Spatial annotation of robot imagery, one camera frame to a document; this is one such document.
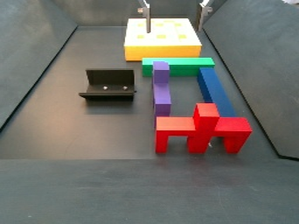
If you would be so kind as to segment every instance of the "red arch block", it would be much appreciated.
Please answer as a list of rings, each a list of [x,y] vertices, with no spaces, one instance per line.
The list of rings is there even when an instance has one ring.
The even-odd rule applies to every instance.
[[[155,152],[167,152],[170,136],[187,136],[190,153],[205,153],[213,137],[225,137],[227,153],[238,153],[251,132],[246,118],[221,117],[215,103],[198,103],[193,117],[157,117]]]

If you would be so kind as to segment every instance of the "purple block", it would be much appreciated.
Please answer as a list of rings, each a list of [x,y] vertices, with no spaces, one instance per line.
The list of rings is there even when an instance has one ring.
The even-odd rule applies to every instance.
[[[173,99],[169,83],[154,84],[154,126],[158,116],[170,116]]]
[[[170,65],[165,61],[154,62],[154,83],[170,82]]]

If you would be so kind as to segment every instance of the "blue block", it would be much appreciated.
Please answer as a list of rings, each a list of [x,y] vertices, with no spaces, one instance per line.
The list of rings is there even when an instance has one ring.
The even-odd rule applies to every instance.
[[[235,117],[237,113],[214,68],[201,68],[198,82],[205,102],[214,102],[218,105],[221,116]]]

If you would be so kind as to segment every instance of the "yellow block with holes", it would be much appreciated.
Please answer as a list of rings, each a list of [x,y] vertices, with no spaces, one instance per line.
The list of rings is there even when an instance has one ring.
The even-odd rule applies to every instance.
[[[153,18],[151,32],[146,19],[130,18],[126,29],[126,60],[143,58],[198,58],[202,42],[189,18]]]

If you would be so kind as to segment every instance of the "block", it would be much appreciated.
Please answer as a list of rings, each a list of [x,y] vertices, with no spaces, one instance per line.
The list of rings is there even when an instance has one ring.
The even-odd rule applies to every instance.
[[[201,57],[202,42],[189,18],[153,18],[151,32],[146,20],[130,18],[126,29],[126,60],[143,58]]]
[[[206,152],[219,119],[221,114],[215,103],[197,103],[193,115],[197,134],[187,138],[190,153]]]
[[[215,67],[213,58],[143,58],[143,76],[153,76],[155,61],[169,63],[171,76],[198,76],[202,67]]]
[[[223,137],[227,153],[239,153],[251,132],[253,129],[245,117],[222,117],[214,131],[214,136]]]
[[[245,117],[221,117],[215,103],[198,103],[193,117],[157,117],[155,152],[167,152],[170,136],[183,136],[190,153],[205,153],[213,137],[223,137],[227,153],[239,153],[251,132]]]
[[[195,134],[191,117],[157,117],[155,152],[166,153],[170,136],[190,136]]]
[[[154,84],[154,126],[158,116],[170,116],[173,108],[169,83]]]
[[[219,114],[223,117],[235,117],[235,109],[230,103],[225,88],[221,84],[219,77],[214,68],[201,68],[198,82],[205,102],[214,102],[218,105]]]
[[[170,82],[170,65],[165,61],[154,62],[154,84]]]

